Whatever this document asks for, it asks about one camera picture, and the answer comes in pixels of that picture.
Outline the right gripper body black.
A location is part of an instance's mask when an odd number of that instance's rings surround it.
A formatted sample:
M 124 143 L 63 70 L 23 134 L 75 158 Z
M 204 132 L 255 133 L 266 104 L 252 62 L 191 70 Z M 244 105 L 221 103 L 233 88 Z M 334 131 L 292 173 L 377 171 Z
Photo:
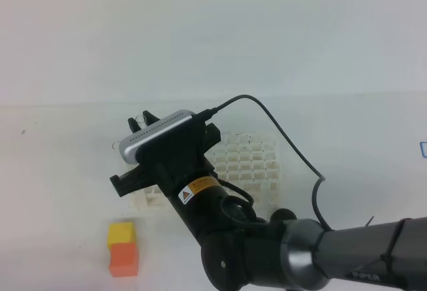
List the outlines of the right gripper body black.
M 137 166 L 111 176 L 110 182 L 120 197 L 154 185 L 170 197 L 198 176 L 216 175 L 205 153 L 219 142 L 215 124 L 187 121 L 142 145 L 136 151 Z

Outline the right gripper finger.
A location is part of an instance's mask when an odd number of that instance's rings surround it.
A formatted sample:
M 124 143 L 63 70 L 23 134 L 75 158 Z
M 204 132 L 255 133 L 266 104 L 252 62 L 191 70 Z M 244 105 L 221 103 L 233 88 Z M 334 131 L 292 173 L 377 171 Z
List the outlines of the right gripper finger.
M 146 126 L 150 126 L 154 124 L 155 122 L 159 121 L 159 118 L 153 115 L 152 113 L 148 112 L 147 110 L 143 111 L 142 113 L 143 120 Z
M 132 133 L 137 133 L 141 131 L 141 127 L 133 117 L 129 118 L 127 122 Z

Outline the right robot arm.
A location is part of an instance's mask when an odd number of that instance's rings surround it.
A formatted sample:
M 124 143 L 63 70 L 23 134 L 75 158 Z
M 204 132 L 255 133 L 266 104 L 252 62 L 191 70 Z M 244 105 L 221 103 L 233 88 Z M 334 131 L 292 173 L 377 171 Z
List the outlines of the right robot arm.
M 201 248 L 218 290 L 253 284 L 320 290 L 332 279 L 401 290 L 426 289 L 426 219 L 331 230 L 281 209 L 257 217 L 253 198 L 218 178 L 206 152 L 221 140 L 210 114 L 179 110 L 163 119 L 129 119 L 119 143 L 133 169 L 113 176 L 120 196 L 157 186 Z

